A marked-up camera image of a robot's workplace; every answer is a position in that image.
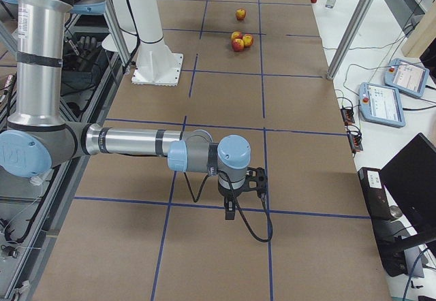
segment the metal pole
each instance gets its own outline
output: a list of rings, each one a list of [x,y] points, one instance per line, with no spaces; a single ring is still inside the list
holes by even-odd
[[[121,58],[121,62],[123,66],[127,66],[130,54],[129,49],[127,49],[127,45],[125,43],[123,34],[120,30],[120,26],[118,24],[118,20],[116,19],[114,5],[112,4],[112,0],[106,0],[106,11],[104,12],[104,18],[108,23],[110,34],[112,34],[112,38],[114,40],[116,49]]]
[[[5,25],[0,21],[0,40],[5,47],[16,57],[18,50],[18,42],[14,39],[11,33],[6,29]]]
[[[338,46],[336,53],[333,56],[333,60],[330,63],[330,67],[327,71],[327,79],[332,80],[338,72],[348,49],[351,46],[354,37],[356,36],[364,17],[373,3],[373,0],[359,0],[359,3],[354,11],[352,19],[349,21],[348,27],[343,34],[341,43]]]

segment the electronic equipment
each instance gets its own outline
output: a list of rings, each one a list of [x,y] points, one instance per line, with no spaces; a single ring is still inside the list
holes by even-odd
[[[415,136],[380,171],[380,178],[418,234],[386,247],[398,253],[426,243],[436,254],[436,147],[422,134]]]
[[[393,127],[406,125],[398,89],[362,83],[359,100],[360,113],[366,121]]]
[[[384,74],[386,85],[393,86],[406,95],[422,97],[430,74],[427,68],[399,58],[393,59],[389,66]]]
[[[358,171],[359,180],[371,218],[389,221],[392,215],[379,171],[377,168],[362,167]]]

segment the white screen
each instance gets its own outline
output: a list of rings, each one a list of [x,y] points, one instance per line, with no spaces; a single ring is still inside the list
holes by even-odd
[[[371,114],[374,117],[399,122],[395,91],[380,86],[368,86]]]
[[[406,89],[418,92],[425,70],[403,61],[397,67],[394,83]]]

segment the robotic arm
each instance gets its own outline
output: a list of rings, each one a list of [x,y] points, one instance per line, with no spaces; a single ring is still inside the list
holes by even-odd
[[[265,205],[265,171],[248,168],[250,145],[240,136],[214,143],[205,131],[65,122],[59,113],[64,16],[103,14],[105,0],[18,0],[18,4],[16,111],[7,120],[8,130],[0,134],[0,165],[5,170],[32,177],[83,155],[155,155],[167,157],[171,170],[218,175],[226,219],[234,218],[236,198],[244,191],[257,191]]]

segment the pile of fruit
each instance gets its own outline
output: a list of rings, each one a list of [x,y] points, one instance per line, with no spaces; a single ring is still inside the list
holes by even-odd
[[[244,20],[247,11],[244,8],[239,8],[236,11],[236,19]],[[232,49],[233,51],[240,52],[245,48],[251,47],[253,44],[253,36],[251,34],[243,34],[240,31],[235,31],[232,33]]]

